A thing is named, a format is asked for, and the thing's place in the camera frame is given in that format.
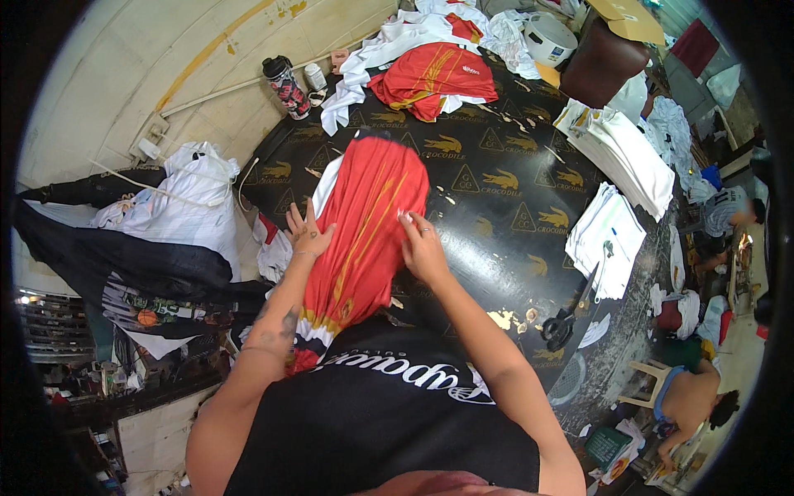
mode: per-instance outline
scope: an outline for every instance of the floor drain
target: floor drain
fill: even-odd
[[[576,396],[579,388],[584,382],[584,373],[587,368],[584,365],[584,357],[576,352],[571,357],[568,365],[563,369],[560,378],[554,383],[551,391],[546,395],[551,406],[559,406],[571,401]]]

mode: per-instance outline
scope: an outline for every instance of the hair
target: hair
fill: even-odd
[[[725,425],[725,422],[728,421],[730,416],[739,409],[739,404],[737,403],[738,398],[739,391],[736,389],[728,391],[723,395],[723,398],[714,406],[714,409],[711,411],[711,416],[708,418],[708,422],[711,424],[711,430]]]
[[[766,205],[760,198],[753,198],[753,211],[755,212],[756,223],[763,224],[764,217],[766,217]]]

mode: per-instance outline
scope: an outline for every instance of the plastic bottle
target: plastic bottle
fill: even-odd
[[[306,82],[313,90],[321,90],[326,87],[326,77],[322,74],[322,69],[316,63],[310,63],[303,68],[303,74],[306,76]]]
[[[268,78],[270,87],[279,95],[290,117],[300,121],[309,115],[309,98],[298,86],[292,73],[292,62],[287,57],[279,55],[275,59],[262,60],[262,72]]]

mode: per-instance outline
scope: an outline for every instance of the white container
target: white container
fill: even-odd
[[[309,83],[312,90],[321,90],[328,86],[326,77],[322,74],[322,69],[316,63],[309,63],[303,68],[303,74],[306,76],[306,82]]]
[[[571,30],[548,12],[532,14],[526,21],[524,37],[535,62],[547,67],[556,67],[579,46]]]

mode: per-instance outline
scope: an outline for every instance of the power outlet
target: power outlet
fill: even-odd
[[[163,137],[160,134],[168,131],[170,126],[171,125],[168,124],[168,121],[163,119],[159,113],[153,112],[146,119],[146,122],[144,122],[141,130],[138,131],[138,134],[135,136],[135,140],[129,147],[129,154],[143,161],[148,160],[148,157],[143,150],[138,148],[138,143],[140,143],[143,138],[146,138],[154,144],[159,144],[163,140]]]

